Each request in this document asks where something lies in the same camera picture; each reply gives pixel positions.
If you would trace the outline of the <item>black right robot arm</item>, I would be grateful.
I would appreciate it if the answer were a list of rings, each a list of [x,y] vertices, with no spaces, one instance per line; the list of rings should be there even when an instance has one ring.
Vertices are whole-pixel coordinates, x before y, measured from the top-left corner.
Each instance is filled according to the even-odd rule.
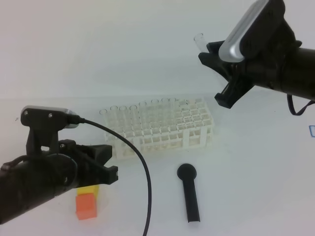
[[[224,41],[207,43],[200,62],[227,81],[215,96],[225,108],[258,86],[287,95],[290,112],[293,97],[315,102],[315,52],[302,48],[284,18],[282,0],[255,1]]]

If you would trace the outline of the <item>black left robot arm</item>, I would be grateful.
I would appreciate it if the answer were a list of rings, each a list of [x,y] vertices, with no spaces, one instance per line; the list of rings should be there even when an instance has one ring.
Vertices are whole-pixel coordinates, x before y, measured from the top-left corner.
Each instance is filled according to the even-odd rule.
[[[118,168],[105,167],[110,145],[59,141],[63,125],[30,127],[26,155],[0,168],[0,222],[4,224],[73,188],[112,184]]]

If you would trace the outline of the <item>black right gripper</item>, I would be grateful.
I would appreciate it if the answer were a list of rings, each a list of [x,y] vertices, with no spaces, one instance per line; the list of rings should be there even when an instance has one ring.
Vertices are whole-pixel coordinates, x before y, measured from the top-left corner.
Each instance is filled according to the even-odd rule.
[[[254,86],[276,91],[301,91],[302,76],[298,74],[301,42],[284,19],[282,0],[269,0],[258,18],[241,40],[244,60],[225,62],[219,57],[224,41],[209,42],[207,52],[198,55],[200,62],[231,79],[221,93],[215,95],[217,103],[232,108]]]

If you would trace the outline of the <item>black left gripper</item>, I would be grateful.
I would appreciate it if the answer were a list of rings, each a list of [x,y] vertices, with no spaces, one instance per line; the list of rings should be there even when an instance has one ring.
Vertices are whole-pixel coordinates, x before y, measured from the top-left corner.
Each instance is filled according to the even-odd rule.
[[[31,122],[27,157],[49,164],[63,185],[86,187],[112,184],[118,180],[118,167],[105,167],[112,158],[111,145],[77,145],[72,140],[60,142],[58,132],[70,126],[66,122]]]

